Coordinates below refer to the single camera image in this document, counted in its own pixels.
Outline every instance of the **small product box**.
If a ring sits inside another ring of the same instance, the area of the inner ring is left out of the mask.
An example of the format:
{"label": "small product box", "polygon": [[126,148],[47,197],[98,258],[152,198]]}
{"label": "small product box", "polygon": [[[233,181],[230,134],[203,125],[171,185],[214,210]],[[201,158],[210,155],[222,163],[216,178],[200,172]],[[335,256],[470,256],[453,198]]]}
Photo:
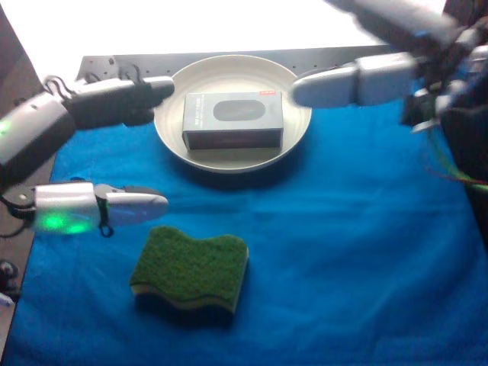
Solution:
{"label": "small product box", "polygon": [[187,94],[183,140],[188,150],[280,148],[281,91]]}

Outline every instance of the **blue cloth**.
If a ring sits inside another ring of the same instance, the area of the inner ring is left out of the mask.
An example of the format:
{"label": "blue cloth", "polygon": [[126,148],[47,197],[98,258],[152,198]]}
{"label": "blue cloth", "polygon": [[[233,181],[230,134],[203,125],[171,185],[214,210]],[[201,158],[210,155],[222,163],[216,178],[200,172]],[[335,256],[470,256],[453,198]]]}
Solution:
{"label": "blue cloth", "polygon": [[[53,181],[164,192],[156,222],[37,235],[5,364],[474,364],[488,360],[486,250],[461,185],[425,172],[399,102],[314,111],[262,172],[177,162],[153,125],[78,133]],[[140,309],[128,281],[152,226],[231,233],[250,262],[229,326]]]}

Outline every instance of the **green scouring pad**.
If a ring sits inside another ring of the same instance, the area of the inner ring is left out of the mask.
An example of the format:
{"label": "green scouring pad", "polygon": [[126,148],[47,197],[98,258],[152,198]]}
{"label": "green scouring pad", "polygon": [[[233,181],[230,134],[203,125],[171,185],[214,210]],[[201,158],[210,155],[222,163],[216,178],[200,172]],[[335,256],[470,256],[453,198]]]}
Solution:
{"label": "green scouring pad", "polygon": [[158,294],[183,310],[219,305],[235,313],[248,257],[247,245],[236,236],[199,240],[173,227],[156,227],[130,287],[135,294]]}

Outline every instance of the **robotic hand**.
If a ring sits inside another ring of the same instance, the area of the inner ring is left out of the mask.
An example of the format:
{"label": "robotic hand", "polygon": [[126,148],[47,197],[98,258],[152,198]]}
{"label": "robotic hand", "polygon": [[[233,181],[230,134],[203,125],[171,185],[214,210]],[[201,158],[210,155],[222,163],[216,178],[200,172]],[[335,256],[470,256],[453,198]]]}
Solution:
{"label": "robotic hand", "polygon": [[[354,13],[366,31],[405,52],[304,74],[291,89],[298,104],[340,108],[406,98],[402,122],[418,131],[435,125],[436,117],[453,106],[486,103],[488,48],[483,45],[488,42],[488,19],[465,29],[455,19],[408,0],[326,1]],[[451,83],[463,63],[470,68],[470,78]],[[415,80],[423,82],[424,89],[412,95]]]}
{"label": "robotic hand", "polygon": [[51,77],[45,92],[0,120],[0,201],[13,217],[24,221],[3,237],[15,236],[26,227],[68,234],[98,227],[103,236],[111,236],[113,226],[153,220],[166,212],[168,201],[150,188],[119,189],[87,181],[18,185],[76,130],[152,122],[153,108],[172,95],[175,86],[167,76],[141,79],[138,75],[138,79],[82,81],[72,90]]}

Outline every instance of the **plate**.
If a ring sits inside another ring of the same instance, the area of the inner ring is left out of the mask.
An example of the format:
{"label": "plate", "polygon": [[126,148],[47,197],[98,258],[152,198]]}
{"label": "plate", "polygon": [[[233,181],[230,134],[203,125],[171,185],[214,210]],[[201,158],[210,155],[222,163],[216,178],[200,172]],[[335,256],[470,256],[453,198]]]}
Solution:
{"label": "plate", "polygon": [[[158,135],[178,158],[209,172],[233,174],[262,169],[286,156],[301,140],[312,111],[296,105],[288,94],[297,77],[289,69],[255,56],[225,55],[203,59],[173,75],[175,93],[155,109]],[[187,151],[181,138],[187,93],[283,92],[283,146],[280,149],[215,149]]]}

